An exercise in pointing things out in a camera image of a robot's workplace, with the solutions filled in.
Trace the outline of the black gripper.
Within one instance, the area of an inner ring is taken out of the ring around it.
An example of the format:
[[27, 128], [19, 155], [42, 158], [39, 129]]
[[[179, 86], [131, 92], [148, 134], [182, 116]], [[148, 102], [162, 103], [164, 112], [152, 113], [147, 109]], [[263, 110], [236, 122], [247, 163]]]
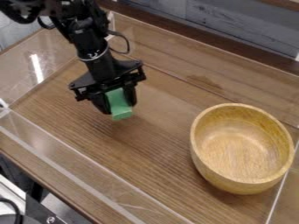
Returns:
[[76, 50], [79, 60], [88, 68], [88, 71], [70, 84], [76, 100], [91, 99], [99, 111], [110, 115], [111, 107], [104, 93], [123, 88], [126, 102], [134, 107], [136, 105], [136, 85], [146, 79], [143, 61], [116, 59], [108, 44], [104, 44], [103, 49], [76, 45]]

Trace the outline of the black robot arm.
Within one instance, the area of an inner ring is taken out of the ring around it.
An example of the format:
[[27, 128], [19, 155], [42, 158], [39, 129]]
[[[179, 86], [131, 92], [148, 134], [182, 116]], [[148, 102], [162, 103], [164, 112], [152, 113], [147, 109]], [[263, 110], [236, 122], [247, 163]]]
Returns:
[[70, 83], [78, 101], [88, 100], [116, 119], [132, 115], [136, 85], [146, 80], [140, 60], [114, 57], [107, 37], [122, 33], [108, 28], [108, 14], [95, 0], [0, 0], [0, 12], [27, 25], [47, 17], [62, 36], [74, 44], [88, 71]]

